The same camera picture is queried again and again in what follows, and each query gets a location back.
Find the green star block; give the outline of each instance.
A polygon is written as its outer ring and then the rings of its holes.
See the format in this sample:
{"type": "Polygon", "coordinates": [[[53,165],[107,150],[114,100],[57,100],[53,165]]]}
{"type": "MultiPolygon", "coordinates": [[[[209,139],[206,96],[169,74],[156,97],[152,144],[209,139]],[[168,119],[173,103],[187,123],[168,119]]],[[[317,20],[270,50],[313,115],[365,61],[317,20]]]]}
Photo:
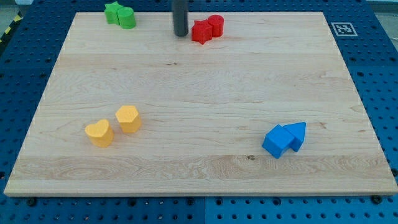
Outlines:
{"type": "Polygon", "coordinates": [[[105,4],[105,16],[108,24],[119,25],[118,10],[123,6],[117,1],[111,4],[105,4]]]}
{"type": "Polygon", "coordinates": [[[132,29],[136,26],[136,18],[134,17],[134,10],[130,7],[120,8],[118,11],[120,26],[123,29],[132,29]]]}

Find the blue pegboard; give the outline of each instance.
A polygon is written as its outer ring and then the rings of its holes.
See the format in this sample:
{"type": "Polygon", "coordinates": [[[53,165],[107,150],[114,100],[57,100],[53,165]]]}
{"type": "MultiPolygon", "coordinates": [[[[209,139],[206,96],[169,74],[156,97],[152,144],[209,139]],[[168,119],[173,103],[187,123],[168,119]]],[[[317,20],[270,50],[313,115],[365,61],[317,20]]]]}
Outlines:
{"type": "MultiPolygon", "coordinates": [[[[36,0],[0,58],[0,189],[3,191],[76,12],[113,0],[36,0]]],[[[170,0],[120,0],[169,11],[170,0]]],[[[190,11],[322,11],[357,37],[334,38],[394,172],[398,169],[398,53],[362,0],[189,0],[190,11]]],[[[0,223],[397,223],[398,196],[207,198],[8,198],[0,223]]]]}

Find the black cylinder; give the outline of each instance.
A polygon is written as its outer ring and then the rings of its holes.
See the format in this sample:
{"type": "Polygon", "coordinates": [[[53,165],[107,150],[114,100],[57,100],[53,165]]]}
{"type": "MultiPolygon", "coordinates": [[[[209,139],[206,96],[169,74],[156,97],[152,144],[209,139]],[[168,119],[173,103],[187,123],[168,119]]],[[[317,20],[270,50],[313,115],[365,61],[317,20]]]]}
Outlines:
{"type": "Polygon", "coordinates": [[[188,1],[173,0],[172,10],[174,34],[178,37],[185,37],[188,34],[188,1]]]}

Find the red block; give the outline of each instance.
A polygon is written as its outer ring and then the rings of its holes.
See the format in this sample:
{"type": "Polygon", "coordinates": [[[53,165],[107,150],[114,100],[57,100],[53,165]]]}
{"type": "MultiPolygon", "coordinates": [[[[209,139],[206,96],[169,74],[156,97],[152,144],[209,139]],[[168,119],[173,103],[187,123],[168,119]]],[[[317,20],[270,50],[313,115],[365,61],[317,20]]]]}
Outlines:
{"type": "Polygon", "coordinates": [[[220,15],[212,15],[207,19],[208,23],[213,26],[213,37],[221,37],[224,32],[224,17],[220,15]]]}
{"type": "Polygon", "coordinates": [[[197,41],[201,44],[205,44],[207,40],[211,40],[213,37],[213,27],[204,21],[195,21],[192,27],[192,41],[197,41]]]}

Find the wooden table surface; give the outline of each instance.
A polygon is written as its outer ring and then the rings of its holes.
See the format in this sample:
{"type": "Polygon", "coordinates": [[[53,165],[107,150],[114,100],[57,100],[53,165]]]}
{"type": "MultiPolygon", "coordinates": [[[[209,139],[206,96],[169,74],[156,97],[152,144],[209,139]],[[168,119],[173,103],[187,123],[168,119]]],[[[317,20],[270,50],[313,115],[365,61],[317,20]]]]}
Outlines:
{"type": "MultiPolygon", "coordinates": [[[[205,45],[174,36],[169,12],[137,12],[131,30],[102,12],[76,14],[5,193],[397,193],[323,14],[220,14],[224,36],[205,45]],[[137,133],[122,133],[121,105],[139,110],[137,133]],[[106,149],[84,132],[99,119],[115,133],[106,149]],[[274,159],[263,150],[275,125],[300,121],[298,153],[274,159]]],[[[190,13],[190,27],[209,15],[190,13]]]]}

